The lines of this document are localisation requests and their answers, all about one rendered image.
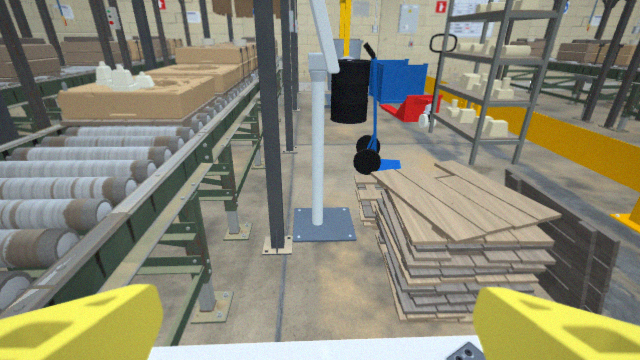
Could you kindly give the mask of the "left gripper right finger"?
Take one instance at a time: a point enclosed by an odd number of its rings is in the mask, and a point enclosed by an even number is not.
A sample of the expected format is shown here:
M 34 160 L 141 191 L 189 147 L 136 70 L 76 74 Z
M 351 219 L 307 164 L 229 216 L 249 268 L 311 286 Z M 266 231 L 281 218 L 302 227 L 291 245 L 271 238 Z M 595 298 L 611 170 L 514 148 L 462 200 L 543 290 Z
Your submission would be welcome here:
M 640 360 L 640 326 L 505 288 L 479 291 L 473 324 L 486 360 Z

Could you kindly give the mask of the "black drum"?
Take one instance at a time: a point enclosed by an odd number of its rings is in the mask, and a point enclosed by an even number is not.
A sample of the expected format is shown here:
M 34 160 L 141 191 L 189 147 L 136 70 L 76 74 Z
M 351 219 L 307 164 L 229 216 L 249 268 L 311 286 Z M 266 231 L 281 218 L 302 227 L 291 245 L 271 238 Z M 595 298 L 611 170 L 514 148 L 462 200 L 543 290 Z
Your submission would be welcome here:
M 370 63 L 369 63 L 370 62 Z M 371 60 L 338 59 L 339 73 L 331 79 L 331 118 L 342 124 L 367 121 Z

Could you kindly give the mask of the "blue sack truck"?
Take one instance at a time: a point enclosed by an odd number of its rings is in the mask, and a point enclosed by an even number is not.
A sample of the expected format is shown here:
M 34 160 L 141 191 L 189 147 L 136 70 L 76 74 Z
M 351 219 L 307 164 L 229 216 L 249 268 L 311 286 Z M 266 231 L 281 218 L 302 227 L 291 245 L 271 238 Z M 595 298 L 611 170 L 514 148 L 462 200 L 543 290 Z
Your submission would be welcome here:
M 353 164 L 361 174 L 370 175 L 371 172 L 401 169 L 400 160 L 380 159 L 380 142 L 377 139 L 377 57 L 368 42 L 363 45 L 368 54 L 374 59 L 374 141 L 373 135 L 364 135 L 356 144 L 357 153 Z

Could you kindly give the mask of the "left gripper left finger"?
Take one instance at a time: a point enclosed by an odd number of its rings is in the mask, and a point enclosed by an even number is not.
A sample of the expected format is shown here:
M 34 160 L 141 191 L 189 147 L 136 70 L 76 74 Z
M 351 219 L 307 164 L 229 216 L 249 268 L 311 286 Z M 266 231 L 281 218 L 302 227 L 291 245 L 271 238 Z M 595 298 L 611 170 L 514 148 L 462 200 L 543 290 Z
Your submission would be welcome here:
M 126 286 L 1 319 L 0 360 L 148 360 L 162 320 L 154 285 Z

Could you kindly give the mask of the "grey multimeter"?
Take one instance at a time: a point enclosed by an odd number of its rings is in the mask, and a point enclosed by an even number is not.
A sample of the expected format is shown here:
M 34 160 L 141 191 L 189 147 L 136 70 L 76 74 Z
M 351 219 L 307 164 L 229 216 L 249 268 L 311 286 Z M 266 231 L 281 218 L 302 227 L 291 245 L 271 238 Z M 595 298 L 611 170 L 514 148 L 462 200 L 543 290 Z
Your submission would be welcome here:
M 445 356 L 444 360 L 486 360 L 482 350 L 471 341 L 465 341 Z

